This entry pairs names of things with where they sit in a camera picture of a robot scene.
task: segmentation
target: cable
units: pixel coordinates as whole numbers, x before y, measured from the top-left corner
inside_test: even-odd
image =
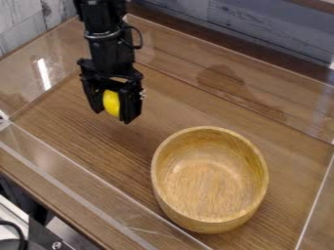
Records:
[[[23,233],[22,229],[19,228],[19,226],[11,222],[7,222],[7,221],[0,221],[0,226],[10,226],[10,227],[15,228],[15,230],[19,234],[19,238],[21,238],[19,250],[27,250],[26,236],[25,236],[25,233]]]
[[[131,49],[139,50],[143,46],[143,38],[142,38],[142,34],[141,31],[137,27],[129,25],[127,23],[122,23],[123,25],[123,31],[126,31],[127,29],[133,29],[138,34],[139,34],[139,45],[133,45],[130,44],[123,38],[121,39],[121,41],[126,44],[126,46],[129,46]]]

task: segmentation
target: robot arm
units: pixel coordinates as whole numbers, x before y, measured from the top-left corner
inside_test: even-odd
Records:
[[[141,115],[145,93],[143,76],[134,68],[142,37],[123,21],[126,4],[126,0],[75,0],[91,53],[90,60],[79,60],[87,100],[97,113],[106,109],[129,124]],[[133,29],[139,33],[138,46]]]

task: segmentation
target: wooden table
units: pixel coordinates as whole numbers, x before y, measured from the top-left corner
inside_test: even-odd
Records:
[[[130,19],[146,41],[137,68],[147,99],[129,126],[89,108],[75,65],[87,54],[77,20],[0,62],[2,108],[13,117],[0,133],[3,173],[107,249],[333,248],[333,86]],[[157,147],[201,125],[246,136],[270,171],[254,218],[218,235],[166,222],[150,182]]]

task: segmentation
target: white wall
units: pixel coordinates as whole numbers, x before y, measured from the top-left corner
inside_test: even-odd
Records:
[[[284,0],[134,1],[314,63],[334,61],[334,14]]]

